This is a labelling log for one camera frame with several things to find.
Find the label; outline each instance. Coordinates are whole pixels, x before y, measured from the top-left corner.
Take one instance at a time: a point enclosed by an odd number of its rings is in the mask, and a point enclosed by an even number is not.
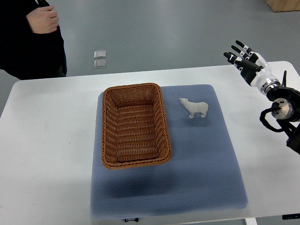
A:
[[[300,213],[283,215],[282,219],[300,219]]]
[[[139,218],[129,218],[129,219],[125,219],[125,223],[129,222],[129,221],[136,221],[139,222]]]

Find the white toy bear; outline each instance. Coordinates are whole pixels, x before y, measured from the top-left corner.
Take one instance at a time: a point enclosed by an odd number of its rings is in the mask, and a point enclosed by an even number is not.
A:
[[[202,113],[202,118],[206,116],[206,112],[208,110],[208,104],[206,102],[189,102],[187,98],[180,98],[180,101],[183,106],[189,111],[189,118],[194,118],[195,113]]]

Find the blue mat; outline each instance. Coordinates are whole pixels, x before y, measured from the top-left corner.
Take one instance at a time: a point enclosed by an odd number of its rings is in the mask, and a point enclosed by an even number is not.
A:
[[[109,170],[101,163],[102,95],[98,99],[91,181],[94,219],[141,218],[247,205],[239,164],[217,96],[210,85],[162,87],[172,143],[165,164]],[[180,98],[206,102],[207,116],[189,112]]]

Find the concrete floor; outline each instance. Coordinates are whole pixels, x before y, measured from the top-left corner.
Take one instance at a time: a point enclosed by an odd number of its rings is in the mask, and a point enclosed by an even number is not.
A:
[[[267,61],[289,61],[300,73],[300,11],[273,13],[264,0],[48,2],[59,13],[67,76],[227,65],[223,53],[231,51],[235,40]],[[93,68],[95,50],[107,51],[106,68]],[[17,81],[0,70],[0,114]],[[257,223],[296,225],[300,220],[283,221],[277,216],[258,218]]]

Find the brown woven basket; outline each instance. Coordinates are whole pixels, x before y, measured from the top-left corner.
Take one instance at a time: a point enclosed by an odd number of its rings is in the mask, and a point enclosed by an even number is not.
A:
[[[103,93],[101,161],[108,169],[167,162],[172,155],[161,88],[155,83]]]

